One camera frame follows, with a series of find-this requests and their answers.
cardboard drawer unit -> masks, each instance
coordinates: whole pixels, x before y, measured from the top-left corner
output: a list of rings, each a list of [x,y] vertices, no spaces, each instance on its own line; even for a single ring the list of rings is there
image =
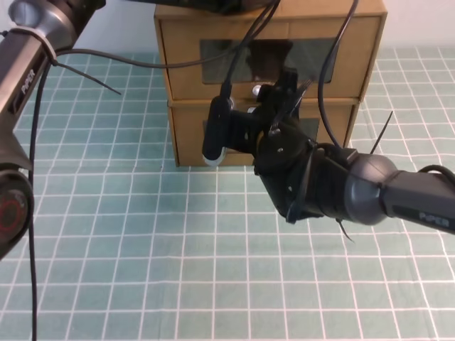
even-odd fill
[[[253,104],[237,104],[239,110],[248,110]],[[168,108],[176,163],[180,166],[204,166],[202,145],[204,122],[208,118],[209,101],[173,102]],[[345,143],[350,138],[352,124],[358,113],[353,100],[330,100],[326,104],[328,119],[336,138]],[[305,99],[300,110],[301,126],[318,142],[330,142],[321,121],[315,99]],[[252,165],[251,155],[228,151],[222,166]]]
[[[282,0],[269,25],[242,54],[232,96],[252,99],[252,88],[275,82],[283,65],[303,79],[318,78],[352,0]],[[203,11],[157,6],[155,25],[161,61],[182,63],[219,55],[237,45],[261,10],[220,17]],[[362,98],[368,85],[387,12],[382,0],[361,0],[326,77],[327,98]],[[166,72],[172,100],[207,99],[219,94],[232,54]],[[306,97],[317,97],[313,85]]]

drawer window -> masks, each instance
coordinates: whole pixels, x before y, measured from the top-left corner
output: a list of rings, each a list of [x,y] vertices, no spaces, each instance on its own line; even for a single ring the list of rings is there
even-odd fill
[[[254,40],[243,50],[232,81],[236,83],[275,82],[283,66],[295,67],[299,71],[300,80],[317,81],[333,41],[334,38]],[[201,40],[200,56],[202,59],[212,58],[239,43],[239,40]],[[219,60],[202,64],[203,83],[222,83],[233,56],[234,53],[231,53]],[[335,62],[336,58],[329,65],[325,83],[330,83],[332,80]]]

piper logo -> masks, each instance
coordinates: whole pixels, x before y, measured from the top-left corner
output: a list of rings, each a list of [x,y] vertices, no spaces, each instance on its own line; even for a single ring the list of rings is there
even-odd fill
[[[30,89],[30,84],[35,79],[35,76],[36,76],[35,71],[33,71],[33,69],[30,70],[30,72],[28,73],[28,76],[26,78],[25,84],[22,85],[22,88],[21,88],[23,94],[27,94],[28,89]]]
[[[447,219],[441,218],[441,217],[436,217],[434,215],[428,215],[427,213],[420,212],[419,213],[419,218],[420,220],[423,220],[425,222],[429,222],[432,224],[436,224],[441,227],[449,227],[449,221]]]

table surface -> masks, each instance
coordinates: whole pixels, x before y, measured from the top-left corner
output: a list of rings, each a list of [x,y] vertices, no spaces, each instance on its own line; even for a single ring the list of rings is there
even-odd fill
[[[155,55],[134,58],[157,60]],[[162,73],[53,69],[36,161],[40,340],[455,340],[455,237],[400,220],[287,225],[250,167],[176,168]],[[455,169],[455,48],[382,49],[353,132]],[[16,134],[25,148],[33,101]],[[30,337],[27,241],[0,263],[0,339]]]

